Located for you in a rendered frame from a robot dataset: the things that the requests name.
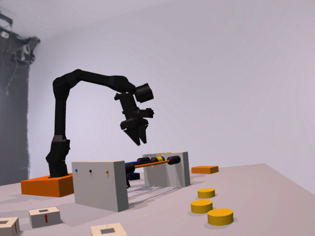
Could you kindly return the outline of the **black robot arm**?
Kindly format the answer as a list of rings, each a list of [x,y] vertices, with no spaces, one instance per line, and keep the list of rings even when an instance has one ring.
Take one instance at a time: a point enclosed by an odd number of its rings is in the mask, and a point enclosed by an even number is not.
[[[55,131],[51,143],[51,149],[46,160],[48,162],[50,177],[57,178],[68,176],[67,166],[65,164],[66,155],[70,150],[70,140],[65,136],[65,120],[66,120],[66,101],[69,91],[79,81],[85,81],[102,86],[107,86],[121,94],[116,93],[114,99],[120,100],[122,108],[136,104],[136,101],[143,103],[154,98],[153,92],[148,83],[135,87],[125,76],[107,76],[81,69],[76,69],[71,73],[64,74],[53,81],[53,93],[56,100],[55,105]],[[146,108],[140,110],[134,109],[134,118],[153,118],[153,110]]]

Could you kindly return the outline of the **yellow short cylinder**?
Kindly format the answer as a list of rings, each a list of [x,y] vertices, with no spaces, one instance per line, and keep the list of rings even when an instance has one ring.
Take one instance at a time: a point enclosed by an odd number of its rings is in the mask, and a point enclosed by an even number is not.
[[[215,189],[213,188],[206,188],[206,189],[200,189],[197,191],[198,198],[212,198],[215,197]]]
[[[210,200],[193,201],[190,205],[192,213],[203,214],[213,210],[213,202]]]
[[[233,211],[226,208],[218,208],[208,212],[208,224],[214,226],[228,225],[233,222]]]

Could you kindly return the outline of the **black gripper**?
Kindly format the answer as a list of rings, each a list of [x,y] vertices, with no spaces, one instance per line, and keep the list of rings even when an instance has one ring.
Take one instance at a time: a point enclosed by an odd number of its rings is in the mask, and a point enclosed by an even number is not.
[[[129,105],[123,108],[122,113],[125,115],[126,120],[122,121],[121,129],[134,141],[137,146],[140,146],[141,141],[146,144],[146,128],[148,127],[148,120],[134,118],[134,109],[138,110],[136,104]],[[126,130],[125,130],[126,128]]]

